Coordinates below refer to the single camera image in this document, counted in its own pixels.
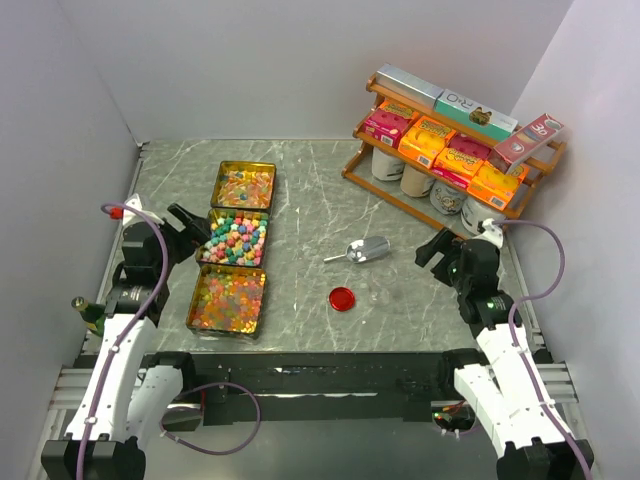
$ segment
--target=bottle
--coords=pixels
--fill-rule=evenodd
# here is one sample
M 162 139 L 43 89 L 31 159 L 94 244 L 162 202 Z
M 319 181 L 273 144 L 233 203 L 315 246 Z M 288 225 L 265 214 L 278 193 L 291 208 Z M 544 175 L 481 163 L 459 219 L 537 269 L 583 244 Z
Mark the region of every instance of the bottle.
M 104 335 L 105 305 L 88 302 L 84 297 L 71 300 L 71 306 L 80 313 L 87 328 L 100 338 Z

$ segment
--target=marble table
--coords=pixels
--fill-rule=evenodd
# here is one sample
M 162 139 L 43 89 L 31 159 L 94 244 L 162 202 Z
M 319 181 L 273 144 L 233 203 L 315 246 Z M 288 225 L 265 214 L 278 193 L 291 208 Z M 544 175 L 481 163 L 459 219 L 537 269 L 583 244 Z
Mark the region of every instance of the marble table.
M 185 327 L 198 275 L 197 264 L 188 260 L 171 274 L 171 297 L 151 350 L 439 351 L 474 346 L 458 314 L 454 290 L 414 264 L 416 247 L 436 231 L 340 175 L 359 145 L 351 140 L 155 141 L 145 145 L 135 191 L 146 196 L 160 214 L 168 215 L 166 206 L 179 202 L 206 215 L 223 160 L 277 166 L 260 338 L 251 343 L 203 338 Z M 370 160 L 362 162 L 357 173 L 370 179 Z M 399 182 L 374 182 L 403 195 Z M 429 214 L 435 212 L 428 199 L 409 203 Z M 458 216 L 439 218 L 461 231 Z M 348 261 L 323 264 L 324 257 L 341 253 L 348 242 L 368 235 L 387 236 L 391 254 L 363 265 Z M 120 259 L 116 256 L 114 264 Z M 385 269 L 397 272 L 393 301 L 377 306 L 370 301 L 368 278 Z M 501 288 L 514 297 L 521 294 L 507 246 L 502 250 L 500 276 Z M 327 297 L 337 286 L 347 286 L 355 293 L 352 310 L 340 313 L 330 307 Z M 97 340 L 87 341 L 85 353 L 99 349 Z

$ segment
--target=teal box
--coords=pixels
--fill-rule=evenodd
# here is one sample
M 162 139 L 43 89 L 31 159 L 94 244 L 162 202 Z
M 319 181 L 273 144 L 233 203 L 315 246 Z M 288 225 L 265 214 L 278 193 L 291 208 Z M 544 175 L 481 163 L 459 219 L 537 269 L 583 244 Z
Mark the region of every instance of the teal box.
M 518 125 L 517 120 L 451 90 L 440 95 L 435 110 L 500 142 L 509 138 Z

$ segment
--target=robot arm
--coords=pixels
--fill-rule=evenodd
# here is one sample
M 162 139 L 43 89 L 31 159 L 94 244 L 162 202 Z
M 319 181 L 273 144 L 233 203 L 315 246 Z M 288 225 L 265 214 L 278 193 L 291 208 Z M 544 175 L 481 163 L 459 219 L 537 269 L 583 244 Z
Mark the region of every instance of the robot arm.
M 144 211 L 137 195 L 126 205 L 142 211 L 158 224 L 167 245 L 167 275 L 177 263 L 189 258 L 198 245 L 209 239 L 207 221 L 177 204 L 168 210 L 184 224 L 182 231 L 152 212 Z M 149 225 L 134 223 L 134 215 L 126 210 L 114 209 L 111 216 L 122 219 L 124 260 L 116 268 L 112 289 L 107 295 L 102 345 L 81 406 L 67 427 L 63 440 L 47 442 L 42 452 L 42 465 L 51 480 L 75 478 L 79 444 L 87 423 L 92 424 L 92 428 L 85 454 L 85 478 L 144 478 L 144 451 L 148 440 L 159 433 L 160 421 L 171 401 L 181 392 L 193 388 L 195 382 L 195 368 L 189 354 L 161 352 L 153 357 L 142 386 L 133 395 L 136 374 L 155 334 L 169 289 L 166 284 L 162 286 L 160 294 L 135 323 L 124 342 L 114 346 L 116 338 L 124 332 L 160 280 L 162 255 L 158 239 Z M 98 408 L 95 415 L 90 416 L 89 406 L 111 352 L 115 355 Z
M 477 352 L 451 352 L 453 378 L 448 383 L 467 400 L 491 438 L 500 480 L 584 478 L 558 425 L 569 434 L 571 430 L 542 382 L 517 312 L 517 342 L 508 324 L 513 299 L 498 289 L 497 275 L 502 231 L 493 220 L 485 220 L 482 226 L 481 235 L 466 241 L 443 229 L 416 251 L 416 264 L 421 267 L 436 253 L 443 254 L 431 272 L 458 292 L 460 314 L 484 354 L 478 362 Z M 591 466 L 589 443 L 576 443 Z

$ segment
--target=metal scoop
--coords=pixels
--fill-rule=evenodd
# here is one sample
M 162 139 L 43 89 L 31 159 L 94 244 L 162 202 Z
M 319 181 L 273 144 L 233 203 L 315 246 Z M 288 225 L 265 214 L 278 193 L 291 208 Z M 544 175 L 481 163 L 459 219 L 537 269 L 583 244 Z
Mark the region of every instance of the metal scoop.
M 343 255 L 336 255 L 324 259 L 324 263 L 333 262 L 339 258 L 347 257 L 353 263 L 363 263 L 374 258 L 381 257 L 391 249 L 391 244 L 387 237 L 368 237 L 362 240 L 355 240 L 347 246 L 347 251 Z

